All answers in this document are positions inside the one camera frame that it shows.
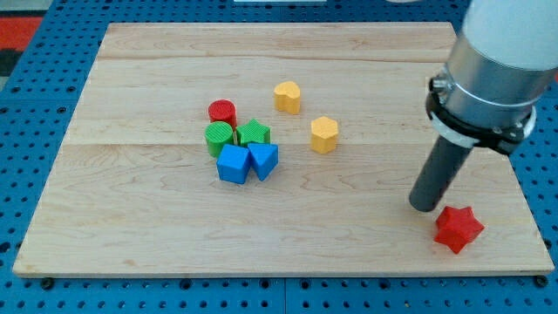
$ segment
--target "wood grain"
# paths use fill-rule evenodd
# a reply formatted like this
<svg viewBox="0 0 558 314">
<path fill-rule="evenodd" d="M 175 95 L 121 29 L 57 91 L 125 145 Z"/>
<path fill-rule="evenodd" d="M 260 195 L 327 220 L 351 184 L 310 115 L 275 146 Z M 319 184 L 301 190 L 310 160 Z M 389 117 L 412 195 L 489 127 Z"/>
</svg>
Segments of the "wood grain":
<svg viewBox="0 0 558 314">
<path fill-rule="evenodd" d="M 407 195 L 436 133 L 450 24 L 111 24 L 14 271 L 26 277 L 481 276 L 554 268 L 509 161 L 476 149 L 441 204 L 487 227 L 458 256 Z M 274 109 L 295 80 L 302 110 Z M 203 130 L 232 99 L 271 126 L 264 182 L 219 181 Z M 339 123 L 310 150 L 310 121 Z"/>
</svg>

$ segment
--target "green cylinder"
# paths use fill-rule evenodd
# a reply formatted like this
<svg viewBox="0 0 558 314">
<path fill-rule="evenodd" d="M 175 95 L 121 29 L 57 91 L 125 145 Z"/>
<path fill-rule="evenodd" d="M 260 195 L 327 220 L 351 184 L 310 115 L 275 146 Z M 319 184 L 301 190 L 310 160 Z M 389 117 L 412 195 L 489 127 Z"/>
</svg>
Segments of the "green cylinder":
<svg viewBox="0 0 558 314">
<path fill-rule="evenodd" d="M 206 127 L 206 142 L 209 154 L 219 157 L 225 144 L 234 145 L 233 128 L 227 122 L 216 121 Z"/>
</svg>

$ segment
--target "blue pegboard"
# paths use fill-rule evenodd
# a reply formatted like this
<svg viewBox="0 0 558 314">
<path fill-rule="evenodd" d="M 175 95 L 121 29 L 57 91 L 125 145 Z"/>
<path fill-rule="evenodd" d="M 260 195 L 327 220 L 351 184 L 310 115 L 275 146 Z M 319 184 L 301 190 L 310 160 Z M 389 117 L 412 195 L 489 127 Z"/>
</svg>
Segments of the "blue pegboard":
<svg viewBox="0 0 558 314">
<path fill-rule="evenodd" d="M 56 0 L 0 92 L 0 312 L 557 312 L 558 276 L 195 280 L 20 279 L 11 267 L 109 22 L 449 21 L 467 0 Z M 510 160 L 545 243 L 558 250 L 558 85 Z"/>
</svg>

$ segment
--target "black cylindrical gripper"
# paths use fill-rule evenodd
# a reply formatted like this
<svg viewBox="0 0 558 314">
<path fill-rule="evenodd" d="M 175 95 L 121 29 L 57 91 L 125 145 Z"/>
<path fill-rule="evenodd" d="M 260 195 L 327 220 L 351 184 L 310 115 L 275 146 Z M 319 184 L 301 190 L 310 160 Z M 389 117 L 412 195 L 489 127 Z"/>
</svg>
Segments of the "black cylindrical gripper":
<svg viewBox="0 0 558 314">
<path fill-rule="evenodd" d="M 411 205 L 423 212 L 435 209 L 471 150 L 439 136 L 409 194 Z"/>
</svg>

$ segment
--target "blue cube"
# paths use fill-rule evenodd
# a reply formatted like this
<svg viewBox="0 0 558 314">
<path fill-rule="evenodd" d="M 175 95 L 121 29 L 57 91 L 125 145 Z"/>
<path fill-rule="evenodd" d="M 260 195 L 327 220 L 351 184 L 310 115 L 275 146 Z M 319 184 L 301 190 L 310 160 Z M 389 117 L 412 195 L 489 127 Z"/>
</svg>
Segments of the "blue cube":
<svg viewBox="0 0 558 314">
<path fill-rule="evenodd" d="M 249 143 L 250 163 L 260 181 L 264 181 L 279 162 L 279 147 L 276 144 Z"/>
<path fill-rule="evenodd" d="M 244 184 L 250 170 L 249 156 L 247 148 L 226 144 L 217 160 L 219 179 Z"/>
</svg>

